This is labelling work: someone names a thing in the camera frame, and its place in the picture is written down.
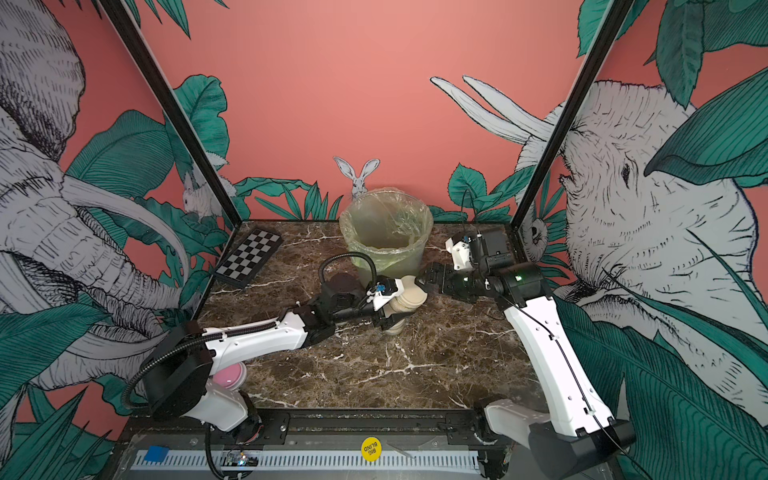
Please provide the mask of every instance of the elephant eye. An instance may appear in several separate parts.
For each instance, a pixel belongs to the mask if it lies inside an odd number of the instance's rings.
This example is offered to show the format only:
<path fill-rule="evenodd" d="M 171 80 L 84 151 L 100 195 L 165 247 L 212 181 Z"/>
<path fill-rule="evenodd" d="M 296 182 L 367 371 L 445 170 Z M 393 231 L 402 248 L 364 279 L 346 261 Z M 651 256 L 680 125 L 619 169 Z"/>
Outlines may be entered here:
<path fill-rule="evenodd" d="M 621 178 L 624 179 L 624 185 L 629 188 L 629 165 L 624 164 L 624 167 L 621 169 Z"/>

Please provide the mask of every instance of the vented metal panel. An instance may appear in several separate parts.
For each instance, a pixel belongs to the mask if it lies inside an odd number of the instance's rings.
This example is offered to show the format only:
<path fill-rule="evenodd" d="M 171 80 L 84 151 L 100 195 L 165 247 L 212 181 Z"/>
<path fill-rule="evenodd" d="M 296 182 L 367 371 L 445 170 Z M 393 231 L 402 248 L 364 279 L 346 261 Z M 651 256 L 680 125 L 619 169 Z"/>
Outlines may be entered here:
<path fill-rule="evenodd" d="M 290 450 L 246 451 L 259 459 L 257 467 L 240 470 L 428 470 L 430 472 L 479 473 L 475 451 L 409 451 L 411 457 L 398 452 L 382 452 L 375 462 L 367 462 L 357 451 Z M 205 452 L 171 450 L 162 462 L 146 462 L 147 450 L 138 450 L 131 470 L 206 470 Z M 220 465 L 222 452 L 214 452 Z"/>

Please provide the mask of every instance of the plastic bag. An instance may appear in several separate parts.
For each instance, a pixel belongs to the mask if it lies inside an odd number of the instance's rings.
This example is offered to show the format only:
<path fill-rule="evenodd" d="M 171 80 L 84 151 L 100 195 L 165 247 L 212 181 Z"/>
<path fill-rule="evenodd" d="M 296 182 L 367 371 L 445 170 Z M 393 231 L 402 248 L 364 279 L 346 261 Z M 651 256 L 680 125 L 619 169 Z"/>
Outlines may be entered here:
<path fill-rule="evenodd" d="M 351 251 L 369 255 L 379 275 L 417 275 L 424 246 L 432 232 L 432 213 L 421 200 L 395 188 L 362 195 L 339 217 Z M 367 263 L 353 259 L 363 284 L 371 280 Z"/>

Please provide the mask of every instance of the black vertical pole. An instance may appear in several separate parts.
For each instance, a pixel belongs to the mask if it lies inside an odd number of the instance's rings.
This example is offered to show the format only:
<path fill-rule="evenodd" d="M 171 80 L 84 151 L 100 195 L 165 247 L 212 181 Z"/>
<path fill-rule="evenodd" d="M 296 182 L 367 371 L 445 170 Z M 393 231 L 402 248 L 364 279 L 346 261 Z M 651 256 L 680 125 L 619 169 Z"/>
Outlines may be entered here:
<path fill-rule="evenodd" d="M 571 93 L 568 95 L 568 100 L 563 107 L 563 113 L 560 115 L 557 124 L 554 126 L 552 136 L 549 137 L 547 147 L 544 149 L 544 153 L 541 156 L 541 160 L 538 162 L 536 170 L 534 170 L 531 177 L 531 183 L 528 185 L 528 189 L 525 191 L 523 198 L 518 205 L 518 209 L 515 212 L 515 216 L 512 218 L 511 230 L 512 233 L 517 233 L 520 226 L 523 223 L 523 218 L 536 198 L 538 189 L 541 188 L 541 184 L 544 183 L 544 178 L 547 176 L 547 172 L 552 166 L 554 159 L 558 157 L 560 146 L 565 140 L 565 135 L 568 134 L 568 130 L 576 118 L 576 114 L 581 108 L 581 104 L 584 103 L 584 99 L 589 93 L 589 89 L 594 83 L 594 79 L 598 76 L 600 67 L 603 65 L 605 57 L 608 55 L 608 51 L 611 50 L 611 46 L 616 39 L 616 35 L 619 33 L 619 29 L 624 23 L 624 19 L 627 17 L 630 7 L 632 6 L 632 0 L 613 0 L 608 7 L 608 11 L 605 15 L 605 19 L 601 25 L 600 30 L 595 35 L 592 47 L 587 53 L 587 58 L 584 60 L 584 64 L 581 66 L 581 71 L 576 78 L 574 87 L 571 89 Z"/>
<path fill-rule="evenodd" d="M 214 191 L 216 199 L 221 204 L 224 216 L 230 221 L 230 225 L 233 226 L 233 231 L 237 230 L 242 222 L 235 205 L 232 203 L 229 195 L 227 195 L 224 187 L 222 187 L 216 171 L 208 162 L 203 145 L 198 141 L 197 135 L 194 133 L 186 114 L 181 110 L 178 102 L 176 102 L 170 85 L 165 81 L 163 73 L 154 62 L 152 54 L 144 44 L 141 33 L 136 29 L 122 1 L 100 0 L 100 2 L 115 30 L 118 31 L 120 38 L 122 38 L 125 47 L 131 53 L 131 57 L 133 57 L 136 65 L 154 92 L 154 96 L 160 102 L 168 120 L 176 129 L 176 133 L 189 151 L 195 164 L 200 168 L 211 190 Z"/>

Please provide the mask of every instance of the pink lid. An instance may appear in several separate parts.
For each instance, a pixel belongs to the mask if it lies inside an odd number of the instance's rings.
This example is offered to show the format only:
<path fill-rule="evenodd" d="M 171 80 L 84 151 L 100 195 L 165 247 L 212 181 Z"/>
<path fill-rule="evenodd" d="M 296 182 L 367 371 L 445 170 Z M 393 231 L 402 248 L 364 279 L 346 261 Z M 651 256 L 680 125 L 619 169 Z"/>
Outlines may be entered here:
<path fill-rule="evenodd" d="M 219 370 L 214 375 L 214 383 L 223 386 L 225 389 L 235 390 L 240 388 L 245 382 L 246 366 L 239 362 L 228 366 L 226 369 Z"/>

